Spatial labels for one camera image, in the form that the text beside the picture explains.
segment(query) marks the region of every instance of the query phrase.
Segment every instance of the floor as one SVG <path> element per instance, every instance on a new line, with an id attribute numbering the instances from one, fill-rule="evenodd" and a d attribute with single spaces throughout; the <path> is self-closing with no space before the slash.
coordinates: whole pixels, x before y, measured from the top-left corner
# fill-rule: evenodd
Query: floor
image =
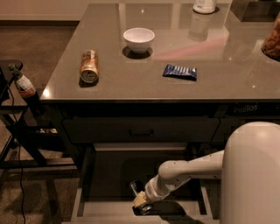
<path id="1" fill-rule="evenodd" d="M 22 72 L 35 88 L 44 88 L 67 47 L 74 25 L 2 25 L 0 26 L 0 59 L 22 60 Z M 0 122 L 0 152 L 10 132 Z M 46 157 L 59 158 L 58 152 L 43 151 Z M 18 159 L 18 148 L 11 151 Z M 30 156 L 21 149 L 21 159 Z M 0 223 L 56 224 L 70 221 L 79 173 L 74 166 L 24 169 L 24 216 L 21 170 L 0 170 Z"/>

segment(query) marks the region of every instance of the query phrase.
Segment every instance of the gray countertop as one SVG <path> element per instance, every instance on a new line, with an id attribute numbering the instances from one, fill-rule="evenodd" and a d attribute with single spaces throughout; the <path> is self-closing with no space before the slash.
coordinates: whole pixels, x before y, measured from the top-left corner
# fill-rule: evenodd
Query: gray countertop
<path id="1" fill-rule="evenodd" d="M 42 102 L 280 102 L 280 62 L 261 50 L 272 23 L 242 23 L 230 4 L 217 7 L 200 15 L 187 3 L 90 4 Z M 150 57 L 131 58 L 123 32 L 132 27 L 155 32 Z M 87 49 L 98 53 L 100 78 L 81 87 Z M 197 67 L 198 79 L 163 77 L 167 64 Z"/>

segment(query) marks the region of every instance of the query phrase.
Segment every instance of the wall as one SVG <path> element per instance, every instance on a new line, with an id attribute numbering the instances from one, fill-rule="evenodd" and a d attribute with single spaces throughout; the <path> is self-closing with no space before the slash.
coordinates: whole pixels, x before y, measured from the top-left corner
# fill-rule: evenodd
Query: wall
<path id="1" fill-rule="evenodd" d="M 102 3 L 189 3 L 194 0 L 1 0 L 0 20 L 79 21 L 88 4 Z M 231 0 L 218 0 L 231 3 Z"/>

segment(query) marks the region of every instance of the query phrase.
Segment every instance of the glass jar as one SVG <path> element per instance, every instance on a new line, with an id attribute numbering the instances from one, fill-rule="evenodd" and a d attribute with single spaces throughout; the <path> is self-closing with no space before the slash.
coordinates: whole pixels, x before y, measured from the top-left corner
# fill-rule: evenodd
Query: glass jar
<path id="1" fill-rule="evenodd" d="M 273 24 L 272 32 L 262 44 L 262 51 L 273 60 L 280 61 L 280 13 Z"/>

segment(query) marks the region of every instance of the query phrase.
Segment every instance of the power cord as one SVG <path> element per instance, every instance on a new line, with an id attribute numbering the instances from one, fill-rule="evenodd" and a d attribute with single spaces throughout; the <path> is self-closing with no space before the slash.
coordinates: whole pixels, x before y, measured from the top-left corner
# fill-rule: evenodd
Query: power cord
<path id="1" fill-rule="evenodd" d="M 18 119 L 15 115 L 15 111 L 14 111 L 14 105 L 15 105 L 15 98 L 14 98 L 14 95 L 13 93 L 11 92 L 11 89 L 9 87 L 9 85 L 7 85 L 8 87 L 8 90 L 9 90 L 9 93 L 10 93 L 10 96 L 11 96 L 11 99 L 12 99 L 12 102 L 11 102 L 11 108 L 12 108 L 12 115 L 15 119 L 15 123 L 18 122 Z M 21 213 L 23 215 L 23 219 L 24 219 L 24 224 L 26 223 L 26 218 L 25 218 L 25 210 L 24 210 L 24 203 L 25 203 L 25 189 L 23 187 L 23 176 L 24 176 L 24 167 L 22 166 L 22 163 L 21 163 L 21 159 L 20 159 L 20 154 L 21 154 L 21 145 L 20 143 L 18 143 L 18 163 L 19 163 L 19 167 L 20 167 L 20 179 L 19 179 L 19 184 L 20 184 L 20 188 L 21 188 L 21 191 L 22 191 L 22 194 L 23 194 L 23 198 L 22 198 L 22 201 L 21 201 Z"/>

